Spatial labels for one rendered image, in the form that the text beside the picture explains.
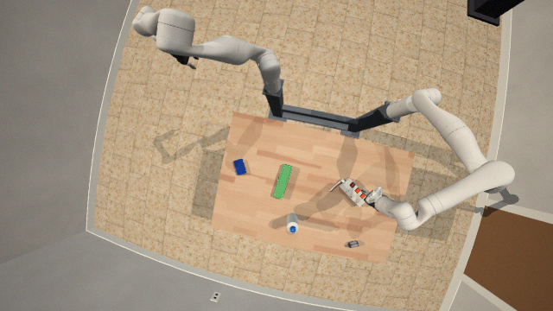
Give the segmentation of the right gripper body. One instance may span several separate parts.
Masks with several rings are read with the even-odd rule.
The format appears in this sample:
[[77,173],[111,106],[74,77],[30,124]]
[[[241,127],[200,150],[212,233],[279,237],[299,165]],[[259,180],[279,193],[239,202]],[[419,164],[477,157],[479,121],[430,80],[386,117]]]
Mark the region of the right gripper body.
[[171,54],[171,55],[175,57],[177,61],[180,62],[181,64],[187,65],[189,56],[181,56],[181,55],[175,55],[175,54]]

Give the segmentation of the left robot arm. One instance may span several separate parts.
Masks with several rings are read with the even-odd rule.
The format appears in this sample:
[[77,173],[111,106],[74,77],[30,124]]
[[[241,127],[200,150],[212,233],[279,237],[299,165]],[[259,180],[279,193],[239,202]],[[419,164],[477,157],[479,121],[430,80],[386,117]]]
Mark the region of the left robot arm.
[[381,212],[396,219],[404,231],[415,230],[432,216],[476,194],[499,193],[508,187],[515,177],[510,164],[502,161],[489,162],[483,156],[473,132],[467,125],[457,116],[438,107],[441,100],[439,90],[420,89],[409,97],[390,103],[386,109],[387,116],[392,119],[420,111],[446,140],[469,173],[463,179],[421,198],[416,213],[406,201],[384,200],[380,207]]

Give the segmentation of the white bottle with blue cap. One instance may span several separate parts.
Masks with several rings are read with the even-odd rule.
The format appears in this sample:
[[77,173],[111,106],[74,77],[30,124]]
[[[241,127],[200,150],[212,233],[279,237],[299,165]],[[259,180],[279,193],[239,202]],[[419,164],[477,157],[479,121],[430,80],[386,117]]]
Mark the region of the white bottle with blue cap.
[[[289,231],[290,228],[290,231]],[[290,213],[287,216],[287,230],[288,232],[296,233],[299,230],[298,219],[294,213]]]

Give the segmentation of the grey power strip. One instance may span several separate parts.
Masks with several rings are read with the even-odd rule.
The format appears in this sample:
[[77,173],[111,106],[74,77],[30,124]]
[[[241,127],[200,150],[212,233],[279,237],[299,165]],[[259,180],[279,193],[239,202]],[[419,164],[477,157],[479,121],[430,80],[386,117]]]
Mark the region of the grey power strip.
[[[342,183],[341,183],[342,182]],[[360,189],[354,184],[354,182],[350,178],[346,178],[345,180],[341,179],[334,187],[330,189],[330,192],[339,184],[339,187],[347,194],[348,197],[350,197],[353,202],[361,207],[365,202],[364,198],[365,195],[363,195],[360,191]]]

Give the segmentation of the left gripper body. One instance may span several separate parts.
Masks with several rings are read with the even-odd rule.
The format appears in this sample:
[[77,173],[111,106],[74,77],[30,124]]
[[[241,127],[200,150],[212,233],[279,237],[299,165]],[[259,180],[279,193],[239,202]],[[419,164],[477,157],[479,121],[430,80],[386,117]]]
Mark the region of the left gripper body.
[[[389,199],[389,197],[386,197],[386,195],[382,196],[383,188],[382,187],[376,187],[370,194],[368,194],[364,198],[364,202],[375,208],[378,212],[381,212],[381,204],[384,200]],[[381,212],[382,213],[382,212]]]

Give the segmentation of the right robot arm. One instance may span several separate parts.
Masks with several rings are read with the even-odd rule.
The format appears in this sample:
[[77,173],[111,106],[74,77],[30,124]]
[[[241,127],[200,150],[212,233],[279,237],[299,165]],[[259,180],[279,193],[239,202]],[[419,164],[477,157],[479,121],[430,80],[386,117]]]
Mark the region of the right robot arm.
[[271,49],[250,44],[230,35],[192,45],[195,20],[185,12],[170,8],[156,12],[151,7],[144,6],[133,20],[132,27],[142,36],[152,36],[157,48],[164,53],[205,58],[237,66],[249,59],[254,60],[266,84],[267,92],[274,94],[281,88],[281,66]]

